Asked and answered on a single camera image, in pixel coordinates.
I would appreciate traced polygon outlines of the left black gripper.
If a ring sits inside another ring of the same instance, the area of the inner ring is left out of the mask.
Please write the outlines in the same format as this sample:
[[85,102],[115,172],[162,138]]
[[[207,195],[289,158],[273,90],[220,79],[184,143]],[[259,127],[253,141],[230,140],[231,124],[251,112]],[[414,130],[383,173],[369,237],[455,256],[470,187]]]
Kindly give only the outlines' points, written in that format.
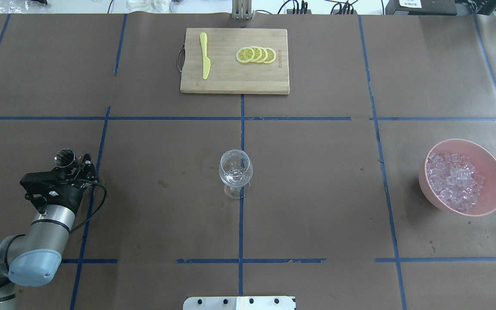
[[[91,156],[85,153],[81,162],[72,174],[73,180],[97,181],[98,172],[91,162]],[[44,181],[43,197],[47,205],[63,206],[71,211],[78,211],[84,196],[85,189],[89,186],[84,181],[58,182]]]

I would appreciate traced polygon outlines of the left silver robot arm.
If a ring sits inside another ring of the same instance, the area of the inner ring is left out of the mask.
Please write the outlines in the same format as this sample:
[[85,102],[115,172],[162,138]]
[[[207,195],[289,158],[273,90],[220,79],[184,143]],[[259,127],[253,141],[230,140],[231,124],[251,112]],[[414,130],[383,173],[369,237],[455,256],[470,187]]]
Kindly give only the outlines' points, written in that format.
[[85,190],[102,186],[89,154],[77,158],[71,149],[61,149],[54,163],[52,170],[20,180],[36,216],[28,233],[0,240],[0,310],[16,308],[16,286],[40,287],[53,280],[69,236],[79,229],[74,221]]

